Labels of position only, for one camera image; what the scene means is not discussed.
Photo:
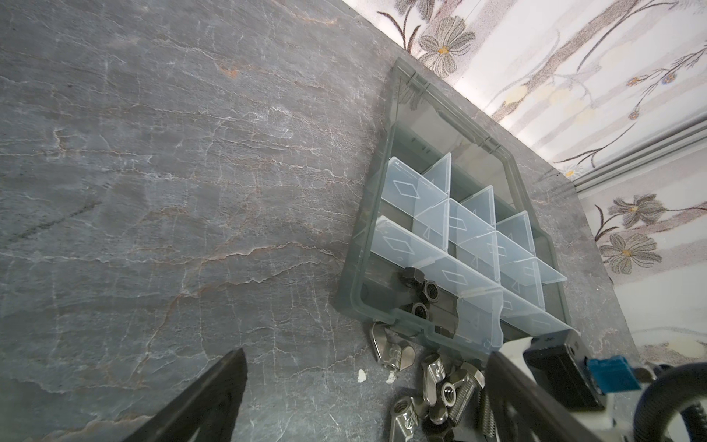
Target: flower pattern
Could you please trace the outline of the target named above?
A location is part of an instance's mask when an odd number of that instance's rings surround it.
[[[401,15],[405,15],[412,5],[417,6],[420,17],[429,23],[432,18],[432,10],[435,8],[435,0],[395,0],[395,9]]]
[[[580,176],[584,175],[588,168],[582,163],[565,163],[561,167],[557,168],[562,175],[565,175],[570,180],[575,180]]]
[[[672,83],[673,81],[675,81],[676,78],[677,78],[677,74],[676,74],[676,73],[674,73],[674,72],[669,72],[668,74],[666,74],[666,75],[660,80],[660,82],[663,83],[663,84],[669,84],[669,83]]]
[[[611,245],[603,245],[599,251],[603,257],[608,258],[613,273],[630,274],[633,263],[646,268],[662,262],[660,255],[652,251],[657,247],[655,240],[642,233],[634,233],[626,240],[618,233],[613,233],[609,241]]]
[[[434,37],[420,37],[420,47],[425,51],[420,62],[441,78],[456,71],[454,56],[466,54],[471,41],[476,37],[472,31],[465,32],[466,28],[467,24],[461,17],[443,18]]]
[[[614,205],[609,208],[609,215],[623,215],[622,223],[624,228],[630,228],[639,221],[646,224],[655,223],[661,215],[666,212],[662,202],[655,199],[655,194],[634,196],[633,202],[625,202],[622,198],[616,198]]]

